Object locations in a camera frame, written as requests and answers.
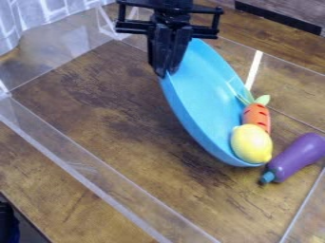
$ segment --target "blue bowl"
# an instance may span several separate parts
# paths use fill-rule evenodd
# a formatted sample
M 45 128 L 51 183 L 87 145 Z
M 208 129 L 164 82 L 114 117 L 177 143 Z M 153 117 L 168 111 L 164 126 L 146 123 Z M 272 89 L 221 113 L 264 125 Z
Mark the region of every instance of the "blue bowl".
M 161 79 L 162 91 L 190 135 L 225 163 L 257 167 L 243 161 L 231 146 L 232 132 L 241 125 L 244 82 L 228 62 L 200 39 L 193 39 L 180 70 Z

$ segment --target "purple eggplant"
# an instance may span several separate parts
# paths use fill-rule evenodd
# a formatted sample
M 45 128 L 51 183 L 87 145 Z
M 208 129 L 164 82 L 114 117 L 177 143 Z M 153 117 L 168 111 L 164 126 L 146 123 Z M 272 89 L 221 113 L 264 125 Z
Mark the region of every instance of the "purple eggplant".
M 261 183 L 285 181 L 305 166 L 325 157 L 325 137 L 304 134 L 289 148 L 268 163 Z

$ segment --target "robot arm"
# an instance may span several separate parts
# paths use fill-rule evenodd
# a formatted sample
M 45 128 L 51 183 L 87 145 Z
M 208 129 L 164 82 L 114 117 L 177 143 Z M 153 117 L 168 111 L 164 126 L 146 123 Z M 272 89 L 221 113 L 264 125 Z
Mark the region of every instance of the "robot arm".
M 217 39 L 223 8 L 196 6 L 193 0 L 117 0 L 117 3 L 120 14 L 116 30 L 121 33 L 148 36 L 149 64 L 161 77 L 165 76 L 166 71 L 172 74 L 177 72 L 192 38 Z M 150 20 L 128 20 L 128 6 L 153 9 Z M 193 13 L 213 15 L 212 26 L 192 25 Z

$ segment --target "carrot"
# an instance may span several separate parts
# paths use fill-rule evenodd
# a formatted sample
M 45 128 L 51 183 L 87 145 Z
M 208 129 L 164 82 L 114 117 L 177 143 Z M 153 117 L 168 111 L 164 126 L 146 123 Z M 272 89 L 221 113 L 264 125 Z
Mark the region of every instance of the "carrot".
M 249 90 L 247 90 L 247 98 L 239 95 L 239 99 L 247 105 L 243 114 L 243 124 L 256 124 L 263 130 L 271 134 L 271 115 L 267 105 L 269 103 L 269 95 L 263 95 L 257 99 Z

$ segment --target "yellow lemon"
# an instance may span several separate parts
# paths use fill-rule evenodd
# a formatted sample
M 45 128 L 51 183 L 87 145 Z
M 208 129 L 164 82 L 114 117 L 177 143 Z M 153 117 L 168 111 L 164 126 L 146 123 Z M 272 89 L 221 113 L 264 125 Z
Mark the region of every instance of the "yellow lemon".
M 247 162 L 268 163 L 272 159 L 272 139 L 255 124 L 245 124 L 235 128 L 232 147 L 237 156 Z

